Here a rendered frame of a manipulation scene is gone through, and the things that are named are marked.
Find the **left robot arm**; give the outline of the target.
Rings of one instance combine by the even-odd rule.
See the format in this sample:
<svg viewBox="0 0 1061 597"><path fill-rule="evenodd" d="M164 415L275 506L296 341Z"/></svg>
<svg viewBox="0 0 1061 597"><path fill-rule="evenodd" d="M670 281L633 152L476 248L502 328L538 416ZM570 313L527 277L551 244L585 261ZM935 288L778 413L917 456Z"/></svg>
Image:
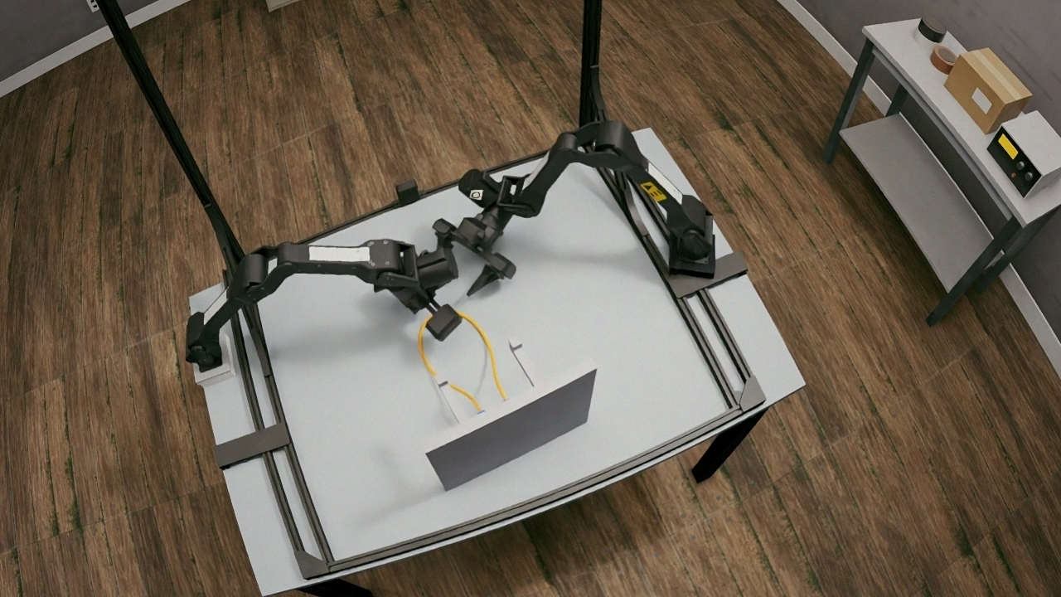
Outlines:
<svg viewBox="0 0 1061 597"><path fill-rule="evenodd" d="M595 153L577 151L594 138ZM591 122L576 131L560 133L540 165L523 177L503 175L501 182L497 182L492 175L473 166L460 178L458 191L507 226L514 216L535 218L540 215L550 187L571 163L625 172L644 192L651 194L653 200L666 209L666 226L680 236L677 241L679 261L708 264L708 254L713 249L713 214L705 208L705 201L693 194L679 192L658 166L653 166L651 160L637 146L632 131L620 121ZM516 189L509 194L512 185ZM498 232L494 222L489 226L492 227L482 222L482 214L476 214L474 218L463 218L456 233L487 248Z"/></svg>

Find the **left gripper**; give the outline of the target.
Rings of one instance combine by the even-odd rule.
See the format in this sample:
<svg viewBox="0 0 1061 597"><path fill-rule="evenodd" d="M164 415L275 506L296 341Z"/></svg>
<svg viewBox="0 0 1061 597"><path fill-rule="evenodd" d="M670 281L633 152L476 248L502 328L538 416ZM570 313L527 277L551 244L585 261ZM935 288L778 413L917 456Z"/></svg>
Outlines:
<svg viewBox="0 0 1061 597"><path fill-rule="evenodd" d="M492 265L490 265L490 267L488 267L488 265L484 265L484 268L482 268L482 273L480 274L477 279L475 279L475 282L472 284L470 289L468 289L467 296L475 294L475 292L477 292L484 286L487 286L491 282L494 282L494 280L497 279L504 280L504 276L508 277L508 279L512 279L514 274L516 274L516 266L514 265L514 262L507 260L506 257L504 257L503 254L499 253L492 254L493 243L495 242L497 238L499 238L499 235L504 234L503 230L506 226L504 226L504 224L501 223L501 221L494 218L492 214L487 214L487 212L485 211L482 211L481 214L482 214L482 222L485 222L488 226L490 223L494 222L497 226L495 230L498 230L494 241L492 242L491 245L488 245L487 248L484 248L484 246L482 246L482 243L469 243L470 241L468 240L468 238L465 238L465 235L459 235L458 233L456 233L456 226L454 226L453 224L443 218L436 220L434 222L434 226L432 226L437 231L437 233L434 233L438 238L437 250L441 248L453 249L454 245L453 243L451 243L451 241L452 242L456 241L460 243L460 245L465 246L465 248L468 248L468 250L470 250L471 252L480 254L480 257L482 257L483 260L487 260L488 262L490 262L490 258L492 258ZM482 253L477 249L479 245L480 248L482 248Z"/></svg>

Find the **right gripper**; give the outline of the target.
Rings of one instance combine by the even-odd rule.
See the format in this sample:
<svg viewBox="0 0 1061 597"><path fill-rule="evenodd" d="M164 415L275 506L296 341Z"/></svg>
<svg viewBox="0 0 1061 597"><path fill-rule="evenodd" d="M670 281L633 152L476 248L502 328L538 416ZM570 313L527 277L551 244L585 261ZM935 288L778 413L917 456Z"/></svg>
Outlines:
<svg viewBox="0 0 1061 597"><path fill-rule="evenodd" d="M416 314L419 310L422 310L424 308L428 309L429 313L432 314L432 317L429 318L425 327L427 330L429 330L429 333L431 333L431 335L436 337L438 343L443 343L443 340L446 340L446 337L448 337L448 335L451 335L453 330L457 328L458 324L460 324L460 322L463 321L463 318L459 316L459 314L456 313L456 311L453 308L448 305L448 303L445 303L443 306L440 306L439 303L434 301L434 298L433 299L429 298L428 291L424 287L422 287L422 284L420 285L418 293L415 294L413 298L410 298L408 301L401 301L401 299L399 299L399 301L405 308L408 308L413 314ZM438 311L429 305L430 303Z"/></svg>

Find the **yellow patch cord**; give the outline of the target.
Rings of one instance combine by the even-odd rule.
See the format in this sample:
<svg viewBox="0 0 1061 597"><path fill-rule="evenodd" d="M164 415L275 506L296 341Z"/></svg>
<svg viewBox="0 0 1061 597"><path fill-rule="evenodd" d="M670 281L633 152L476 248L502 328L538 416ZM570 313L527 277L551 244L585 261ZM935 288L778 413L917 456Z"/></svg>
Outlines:
<svg viewBox="0 0 1061 597"><path fill-rule="evenodd" d="M488 347L488 349L489 349L489 352L490 352L490 356L492 356L492 370L493 370L493 376L494 376L494 381L495 381L495 384L497 384L497 388L499 388L499 391L500 391L500 393L501 393L501 397L503 397L503 398L504 398L504 400L507 400L506 396L505 396L505 394L504 394L504 392L503 392L503 391L501 390L501 386L500 386L500 383L499 383L499 377L497 377L497 371L495 371L495 364L494 364L494 356L493 356L493 352L492 352L492 345L490 345L490 343L488 343L488 340L487 340L487 337L486 337L486 335L484 335L484 332L482 332L482 330L481 330L480 326L479 326L477 323L475 323L475 322L474 322L474 321L472 320L472 318L470 318L470 317L468 317L468 316L465 316L465 313L460 313L460 311L456 311L456 313L458 313L458 314L459 314L459 316L462 316L462 317L466 318L466 319L467 319L468 321L470 321L470 322L471 322L472 324L474 324L474 326L475 326L475 328L477 328L477 330L480 330L480 333L481 333L482 337L484 337L484 340L485 340L485 343L487 343L487 347ZM424 330L424 328L425 328L425 324L427 324L427 321L428 321L428 320L429 320L429 318L431 318L431 317L432 317L432 316L429 316L429 317L427 318L427 320L424 321L424 323L422 323L422 328L420 329L420 332L419 332L419 349L420 349L420 354L421 354L421 356L422 356L422 359L424 359L424 363L427 364L427 368L428 368L428 369L429 369L429 371L431 371L431 373L432 373L432 374L433 374L433 375L435 376L435 375L437 375L437 374L435 373L435 371L433 371L433 369L431 369L431 367L429 367L429 364L428 364L428 362L427 362L427 358L425 358L425 356L424 356L424 351L422 351L422 330ZM449 384L449 385L451 386L451 388L453 388L454 390L456 390L456 391L459 391L460 393L463 393L463 396L466 396L467 398L470 398L470 400L471 400L471 401L472 401L472 403L473 403L473 404L475 405L475 407L477 407L477 410L479 410L480 412L484 412L484 411L485 411L485 410L482 410L482 409L480 408L480 405L479 405L479 403L477 403L477 402L476 402L476 401L474 400L474 398L472 398L472 396L469 396L469 394L468 394L468 393L467 393L466 391L463 391L463 390L462 390L460 388L456 388L456 386L452 385L452 383L448 383L448 384ZM480 415L480 412L477 412L477 414Z"/></svg>

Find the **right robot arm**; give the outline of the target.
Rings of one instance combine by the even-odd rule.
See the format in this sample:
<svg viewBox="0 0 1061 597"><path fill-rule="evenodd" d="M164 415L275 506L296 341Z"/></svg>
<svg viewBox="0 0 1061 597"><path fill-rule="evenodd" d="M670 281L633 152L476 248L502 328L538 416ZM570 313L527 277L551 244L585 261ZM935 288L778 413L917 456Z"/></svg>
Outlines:
<svg viewBox="0 0 1061 597"><path fill-rule="evenodd" d="M273 256L277 256L277 267L269 271L268 260ZM244 254L236 267L234 282L207 311L196 311L188 318L186 362L197 363L201 373L222 366L219 329L234 317L244 303L258 303L275 294L293 274L356 276L361 282L373 284L375 294L388 289L401 301L408 301L421 284L429 298L434 299L436 289L458 278L458 267L450 248L432 253L422 250L416 254L412 243L386 238L368 240L359 246L295 245L291 241L276 246L263 245Z"/></svg>

